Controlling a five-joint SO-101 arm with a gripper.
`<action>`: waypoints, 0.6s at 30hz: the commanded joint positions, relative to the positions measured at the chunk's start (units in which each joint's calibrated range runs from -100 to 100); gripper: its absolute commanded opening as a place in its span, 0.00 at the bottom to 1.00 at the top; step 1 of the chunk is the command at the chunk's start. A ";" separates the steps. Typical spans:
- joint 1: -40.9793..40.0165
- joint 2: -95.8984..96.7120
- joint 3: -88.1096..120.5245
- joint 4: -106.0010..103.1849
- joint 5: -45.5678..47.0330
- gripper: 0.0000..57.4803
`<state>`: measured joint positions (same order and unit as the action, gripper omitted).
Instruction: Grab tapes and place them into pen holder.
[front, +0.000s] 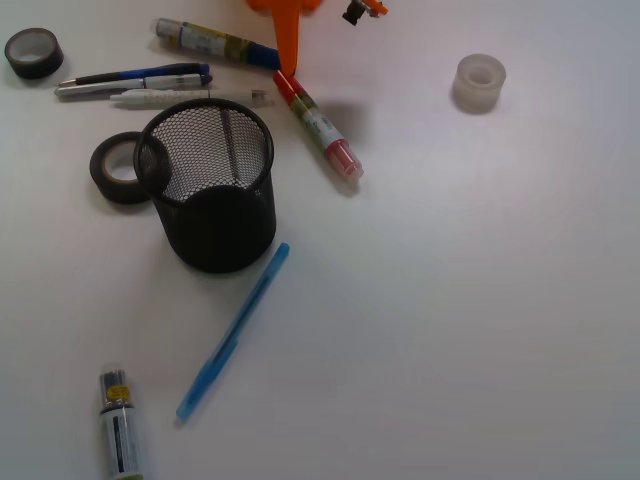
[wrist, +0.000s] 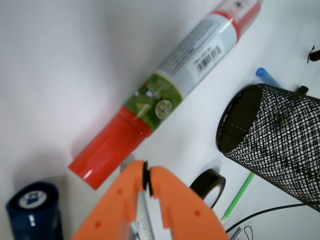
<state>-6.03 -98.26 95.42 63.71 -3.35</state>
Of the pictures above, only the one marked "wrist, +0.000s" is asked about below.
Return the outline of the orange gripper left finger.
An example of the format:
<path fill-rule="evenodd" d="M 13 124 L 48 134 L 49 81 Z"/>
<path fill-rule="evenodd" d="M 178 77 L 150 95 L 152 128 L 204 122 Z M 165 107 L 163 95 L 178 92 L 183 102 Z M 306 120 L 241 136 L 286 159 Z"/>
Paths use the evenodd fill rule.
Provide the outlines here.
<path fill-rule="evenodd" d="M 128 240 L 131 223 L 137 219 L 139 193 L 146 189 L 144 173 L 148 164 L 136 160 L 118 176 L 100 199 L 73 240 Z"/>

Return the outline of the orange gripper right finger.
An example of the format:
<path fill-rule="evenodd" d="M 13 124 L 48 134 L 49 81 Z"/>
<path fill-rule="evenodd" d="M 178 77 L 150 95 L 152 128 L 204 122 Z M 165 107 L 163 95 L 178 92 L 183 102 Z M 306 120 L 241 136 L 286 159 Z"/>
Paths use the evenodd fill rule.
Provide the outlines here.
<path fill-rule="evenodd" d="M 175 174 L 162 166 L 149 170 L 153 198 L 159 200 L 163 227 L 173 240 L 227 240 L 220 220 Z"/>

